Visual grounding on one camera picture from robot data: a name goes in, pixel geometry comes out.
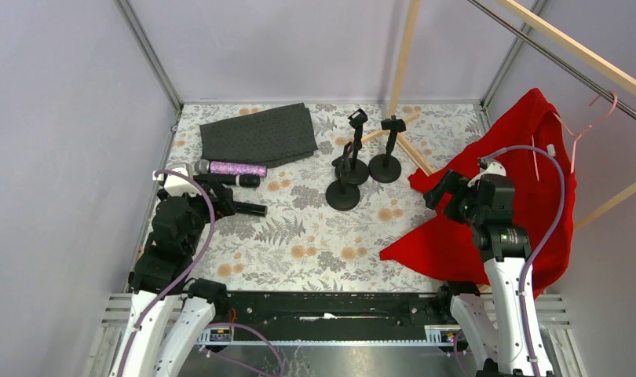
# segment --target round black base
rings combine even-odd
[[[392,183],[401,177],[401,163],[394,157],[389,157],[389,165],[382,165],[385,155],[375,156],[369,161],[369,173],[371,177],[381,183]]]
[[[352,210],[360,202],[360,189],[355,185],[347,185],[345,194],[341,194],[341,182],[334,181],[327,187],[325,199],[335,210]]]
[[[339,179],[339,174],[341,173],[341,164],[338,164],[334,169],[334,174]],[[351,169],[350,174],[348,175],[348,183],[351,185],[362,185],[364,182],[369,179],[369,167],[364,161],[361,159],[357,159],[355,162],[355,170]]]

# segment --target purple glitter microphone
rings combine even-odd
[[[208,161],[206,159],[199,159],[198,161],[196,161],[194,167],[196,173],[200,174],[252,174],[259,177],[267,177],[267,167],[261,167],[259,165],[249,165],[246,163],[222,163],[219,161]]]

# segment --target red cloth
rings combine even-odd
[[[512,145],[531,145],[546,150],[556,148],[556,160],[564,171],[566,193],[565,209],[554,234],[533,263],[533,290],[535,295],[556,281],[568,267],[572,240],[572,208],[575,204],[576,180],[570,174],[570,160],[563,145],[561,124],[553,116],[556,108],[548,103],[538,89],[525,94],[479,141],[467,146],[445,168],[427,177],[420,169],[408,180],[411,187],[424,193],[432,189],[453,169],[467,177],[480,170],[477,159]],[[515,187],[515,224],[528,231],[532,250],[550,227],[556,216],[559,200],[559,180],[556,168],[547,158],[537,155],[540,182],[535,178],[533,153],[515,150],[497,158],[506,168]],[[467,225],[448,220],[442,210],[451,199],[445,195],[436,209],[437,216],[408,233],[381,252],[381,260],[399,263],[438,280],[472,281],[488,284],[478,249],[471,243]]]

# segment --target gray cloth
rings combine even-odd
[[[311,115],[291,104],[200,126],[203,159],[279,167],[318,149]]]

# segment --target clothes rail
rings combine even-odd
[[[581,71],[577,70],[572,65],[566,63],[565,60],[561,59],[556,54],[549,51],[545,46],[539,44],[535,39],[526,35],[524,32],[522,32],[517,27],[509,23],[507,20],[503,19],[501,16],[491,11],[485,5],[482,5],[478,0],[467,0],[467,1],[475,5],[475,7],[481,10],[482,12],[484,12],[484,14],[490,16],[493,20],[498,22],[505,29],[515,34],[519,39],[526,42],[533,49],[541,53],[544,57],[554,62],[558,67],[568,72],[572,77],[579,80],[585,86],[589,87],[599,96],[605,98],[610,103],[614,102],[614,96],[609,92],[609,90],[598,85],[588,76],[584,75]],[[632,119],[636,121],[636,111],[633,108],[623,103],[622,101],[619,101],[616,104],[616,107],[619,108],[622,112],[628,114]]]

